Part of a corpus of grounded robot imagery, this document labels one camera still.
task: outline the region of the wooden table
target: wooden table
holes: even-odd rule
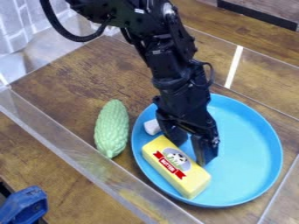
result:
[[[211,31],[212,35],[219,34],[220,37],[224,35],[226,39],[231,39],[234,42],[236,40],[238,44],[247,47],[252,46],[254,49],[260,47],[259,49],[270,54],[272,53],[278,58],[284,58],[284,61],[298,63],[298,52],[291,50],[284,52],[282,47],[280,50],[279,48],[272,49],[274,40],[259,40],[252,43],[254,34],[251,40],[248,40],[247,38],[242,39],[242,37],[247,36],[244,33],[228,32],[230,28],[227,27],[226,30],[223,26],[236,29],[234,25],[238,22],[236,19],[232,19],[235,15],[230,12],[212,9],[209,6],[199,6],[192,0],[187,0],[185,4],[179,3],[179,1],[175,2],[177,2],[179,7],[181,6],[180,11],[187,25],[195,29]],[[209,17],[201,17],[200,13],[195,17],[195,11],[200,11],[201,8],[209,10],[209,13],[204,11]],[[216,19],[212,22],[215,15],[220,15],[223,19]],[[199,21],[199,24],[204,25],[203,20],[207,22],[205,28],[195,24]],[[243,29],[251,29],[250,33],[258,33],[258,30],[251,26],[258,26],[256,21],[248,24],[242,24],[240,21],[238,25]],[[276,38],[282,41],[276,42],[276,44],[286,46],[286,36],[283,35],[287,34],[287,37],[292,37],[291,33],[282,29],[279,32],[279,29],[272,26],[271,29],[276,30]],[[227,54],[231,57],[230,51],[232,51],[234,55],[234,45],[224,46],[227,51],[224,51],[223,55],[223,53],[218,53],[222,45],[216,43],[218,41],[215,42],[215,39],[203,38],[199,33],[193,33],[193,35],[197,35],[197,44],[201,47],[196,57],[201,58],[203,55],[207,55],[208,60],[208,57],[212,56],[212,63],[216,63],[219,84],[212,86],[211,91],[244,102],[271,122],[284,147],[284,167],[280,178],[270,191],[246,205],[227,209],[207,209],[184,205],[180,202],[176,203],[204,223],[239,223],[240,220],[242,223],[256,223],[299,152],[296,147],[299,144],[296,137],[299,134],[299,122],[290,115],[283,115],[279,112],[283,109],[286,114],[298,117],[298,110],[284,106],[290,105],[290,102],[292,103],[295,87],[294,85],[290,88],[279,87],[280,77],[272,74],[271,77],[275,77],[275,81],[271,82],[271,88],[279,88],[279,91],[286,91],[291,96],[284,98],[283,106],[271,97],[263,97],[266,93],[263,89],[256,88],[260,91],[250,94],[250,88],[256,83],[255,78],[260,79],[258,74],[248,76],[247,83],[242,82],[239,76],[239,81],[235,87],[231,88],[232,91],[226,89],[222,84],[227,78],[230,59],[226,61],[223,56]],[[294,38],[292,41],[292,47],[296,48],[299,46],[298,39]],[[214,46],[215,51],[204,48],[204,43],[216,43]],[[258,64],[254,61],[252,65],[256,66],[256,71],[259,68],[264,69],[264,63]],[[135,49],[119,41],[117,38],[101,37],[43,69],[31,73],[12,87],[13,91],[68,130],[87,143],[95,145],[93,125],[101,107],[112,98],[121,100],[128,108],[132,128],[136,117],[151,103],[153,95],[157,94],[149,80],[149,70]],[[124,153],[115,158],[115,161],[148,185],[152,185],[136,165],[129,144]],[[45,215],[45,220],[49,223],[141,223],[136,216],[95,187],[3,114],[0,114],[0,175],[5,184],[16,191],[31,185],[39,185],[47,191],[51,211]]]

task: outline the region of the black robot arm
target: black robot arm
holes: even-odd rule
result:
[[[197,49],[183,27],[176,7],[168,0],[65,0],[89,21],[101,24],[87,37],[72,35],[61,26],[49,0],[40,0],[53,28],[68,39],[85,42],[97,37],[107,25],[120,28],[125,41],[135,46],[152,70],[156,119],[164,135],[180,145],[191,134],[196,162],[205,165],[219,154],[218,126],[207,105],[214,70],[209,63],[192,57]],[[207,80],[204,66],[209,67]]]

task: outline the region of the bitter melon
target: bitter melon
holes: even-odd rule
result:
[[[115,157],[127,147],[128,115],[120,100],[112,100],[100,110],[95,128],[97,150]]]

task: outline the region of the white object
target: white object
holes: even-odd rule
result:
[[[144,123],[144,131],[148,135],[153,136],[157,132],[161,131],[156,119]]]

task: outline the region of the clear acrylic box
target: clear acrylic box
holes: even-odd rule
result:
[[[270,191],[246,205],[208,209],[184,205],[168,198],[143,175],[135,174],[131,166],[104,158],[95,150],[95,146],[56,120],[55,115],[49,116],[48,111],[43,111],[43,106],[36,105],[23,95],[23,90],[16,86],[17,82],[11,86],[0,82],[0,111],[144,222],[220,223],[223,221],[223,223],[239,223],[239,220],[244,219],[242,223],[298,223],[299,106],[296,93],[299,85],[296,83],[299,82],[299,67],[252,52],[192,28],[188,28],[188,32],[196,38],[199,47],[195,58],[208,61],[215,66],[216,80],[211,91],[218,93],[219,89],[224,89],[222,93],[243,99],[244,103],[266,116],[278,131],[284,147],[284,167],[280,178]],[[121,45],[127,45],[119,34],[105,39],[113,39],[121,42]],[[57,43],[64,40],[63,37],[55,36],[52,41]],[[65,50],[64,46],[60,57],[65,53],[72,54],[72,51],[83,46],[75,45],[71,50]],[[55,47],[47,47],[43,50],[31,47],[32,53],[39,50],[43,51],[39,53],[52,55],[57,51]],[[52,63],[55,61],[51,62],[51,59],[44,61],[40,69]],[[28,68],[28,74],[19,80],[20,82],[33,75],[33,70],[35,68]],[[282,87],[279,91],[272,89],[276,86]]]

